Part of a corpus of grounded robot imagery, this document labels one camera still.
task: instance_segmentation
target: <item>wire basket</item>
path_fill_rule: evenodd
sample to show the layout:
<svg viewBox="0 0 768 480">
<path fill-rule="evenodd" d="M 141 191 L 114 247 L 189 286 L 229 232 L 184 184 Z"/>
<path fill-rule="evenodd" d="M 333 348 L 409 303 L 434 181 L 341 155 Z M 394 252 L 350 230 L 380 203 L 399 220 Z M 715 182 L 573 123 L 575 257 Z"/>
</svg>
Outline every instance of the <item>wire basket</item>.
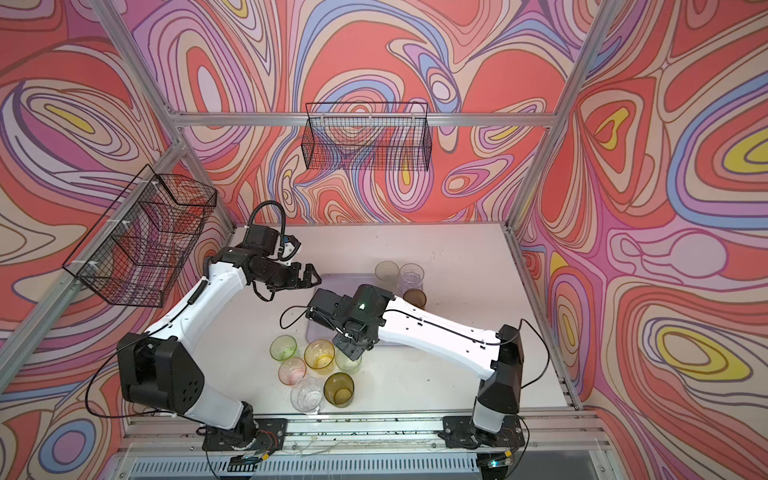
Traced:
<svg viewBox="0 0 768 480">
<path fill-rule="evenodd" d="M 427 171 L 428 109 L 415 101 L 308 103 L 301 140 L 306 168 Z"/>
<path fill-rule="evenodd" d="M 79 269 L 70 270 L 68 258 L 64 269 L 112 305 L 162 307 L 216 201 L 208 185 L 155 174 Z"/>
</svg>

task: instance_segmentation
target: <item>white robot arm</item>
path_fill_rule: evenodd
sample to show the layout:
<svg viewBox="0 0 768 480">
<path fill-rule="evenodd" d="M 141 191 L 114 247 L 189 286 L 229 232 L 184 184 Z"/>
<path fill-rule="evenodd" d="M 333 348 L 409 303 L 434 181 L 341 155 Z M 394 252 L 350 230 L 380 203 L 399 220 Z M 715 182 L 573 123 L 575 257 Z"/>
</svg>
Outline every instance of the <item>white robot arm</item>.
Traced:
<svg viewBox="0 0 768 480">
<path fill-rule="evenodd" d="M 253 407 L 205 383 L 194 362 L 195 347 L 227 302 L 248 284 L 257 294 L 258 283 L 274 294 L 321 282 L 311 264 L 301 277 L 301 264 L 286 260 L 300 245 L 294 237 L 280 238 L 289 253 L 274 259 L 270 256 L 277 231 L 255 225 L 249 230 L 243 243 L 214 256 L 207 275 L 143 335 L 128 333 L 118 343 L 121 388 L 127 401 L 177 412 L 225 431 L 239 439 L 242 448 L 257 433 Z M 480 388 L 472 421 L 483 432 L 497 433 L 505 415 L 519 410 L 523 353 L 514 327 L 505 325 L 498 332 L 473 329 L 417 309 L 372 285 L 361 285 L 353 297 L 318 289 L 308 307 L 307 318 L 337 331 L 333 343 L 350 359 L 359 358 L 383 339 L 473 371 L 480 378 Z"/>
</svg>

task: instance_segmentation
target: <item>mounting plate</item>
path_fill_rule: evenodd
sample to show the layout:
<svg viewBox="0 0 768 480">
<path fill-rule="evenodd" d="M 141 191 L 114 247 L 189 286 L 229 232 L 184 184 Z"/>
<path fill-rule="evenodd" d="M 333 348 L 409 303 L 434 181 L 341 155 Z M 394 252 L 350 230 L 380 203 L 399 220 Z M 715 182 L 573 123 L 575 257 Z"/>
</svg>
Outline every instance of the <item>mounting plate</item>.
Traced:
<svg viewBox="0 0 768 480">
<path fill-rule="evenodd" d="M 285 419 L 256 419 L 257 428 L 267 432 L 272 432 L 277 439 L 277 445 L 274 446 L 274 452 L 283 449 L 283 442 L 285 441 L 286 426 L 288 420 Z M 248 451 L 266 451 L 270 445 L 274 443 L 272 435 L 260 433 L 256 435 L 256 440 L 252 446 L 248 448 Z M 227 444 L 227 439 L 224 438 L 220 431 L 209 432 L 205 435 L 203 440 L 203 450 L 206 452 L 239 452 L 230 445 Z"/>
<path fill-rule="evenodd" d="M 513 452 L 525 445 L 525 437 L 516 415 L 507 415 L 497 435 L 484 433 L 472 424 L 471 416 L 445 416 L 442 418 L 440 437 L 448 449 L 472 449 L 479 445 L 509 447 Z"/>
</svg>

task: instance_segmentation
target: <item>colorful wall panel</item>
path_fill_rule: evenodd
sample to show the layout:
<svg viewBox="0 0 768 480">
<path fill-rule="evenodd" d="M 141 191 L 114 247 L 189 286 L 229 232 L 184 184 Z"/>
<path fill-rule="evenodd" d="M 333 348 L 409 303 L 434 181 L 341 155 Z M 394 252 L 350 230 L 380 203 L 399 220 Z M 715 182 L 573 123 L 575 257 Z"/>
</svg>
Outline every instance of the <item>colorful wall panel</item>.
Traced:
<svg viewBox="0 0 768 480">
<path fill-rule="evenodd" d="M 553 111 L 596 9 L 585 0 L 126 4 L 171 107 L 225 112 L 358 98 L 423 99 L 441 112 L 536 100 L 532 111 Z"/>
<path fill-rule="evenodd" d="M 345 172 L 306 170 L 302 130 L 188 127 L 185 134 L 231 217 L 245 224 L 266 199 L 280 200 L 291 223 L 504 221 L 544 132 L 459 127 L 453 151 L 433 145 L 427 172 Z"/>
<path fill-rule="evenodd" d="M 167 139 L 80 2 L 0 6 L 0 344 Z"/>
<path fill-rule="evenodd" d="M 215 214 L 162 310 L 111 306 L 83 290 L 56 322 L 14 382 L 0 395 L 0 478 L 97 478 L 118 450 L 123 420 L 85 410 L 85 390 L 97 368 L 128 332 L 160 318 L 197 282 L 203 259 L 223 246 L 226 227 Z M 96 378 L 91 409 L 134 413 L 120 392 L 117 360 Z"/>
<path fill-rule="evenodd" d="M 630 478 L 768 477 L 768 5 L 628 2 L 516 236 Z"/>
<path fill-rule="evenodd" d="M 127 182 L 167 148 L 87 2 L 0 5 L 0 338 L 60 274 L 61 263 Z M 212 219 L 177 291 L 218 250 Z M 123 425 L 84 410 L 88 378 L 123 333 L 162 312 L 114 307 L 84 290 L 0 396 L 0 478 L 96 478 Z M 116 367 L 94 407 L 122 413 Z"/>
</svg>

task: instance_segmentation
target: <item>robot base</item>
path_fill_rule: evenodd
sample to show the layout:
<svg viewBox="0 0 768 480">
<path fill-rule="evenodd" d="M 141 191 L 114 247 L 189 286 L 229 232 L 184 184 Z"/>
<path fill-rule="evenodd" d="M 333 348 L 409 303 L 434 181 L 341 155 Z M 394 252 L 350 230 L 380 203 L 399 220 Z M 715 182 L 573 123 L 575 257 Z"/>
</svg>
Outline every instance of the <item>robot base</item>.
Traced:
<svg viewBox="0 0 768 480">
<path fill-rule="evenodd" d="M 243 402 L 245 407 L 240 420 L 231 430 L 207 427 L 203 450 L 206 452 L 241 452 L 259 450 L 276 452 L 283 449 L 286 426 L 285 419 L 253 419 L 253 407 Z"/>
<path fill-rule="evenodd" d="M 489 447 L 508 447 L 514 452 L 525 445 L 525 437 L 516 415 L 504 417 L 502 430 L 492 434 L 478 429 L 472 424 L 472 417 L 445 416 L 442 418 L 442 432 L 439 437 L 445 441 L 448 449 L 474 450 L 480 445 Z"/>
</svg>

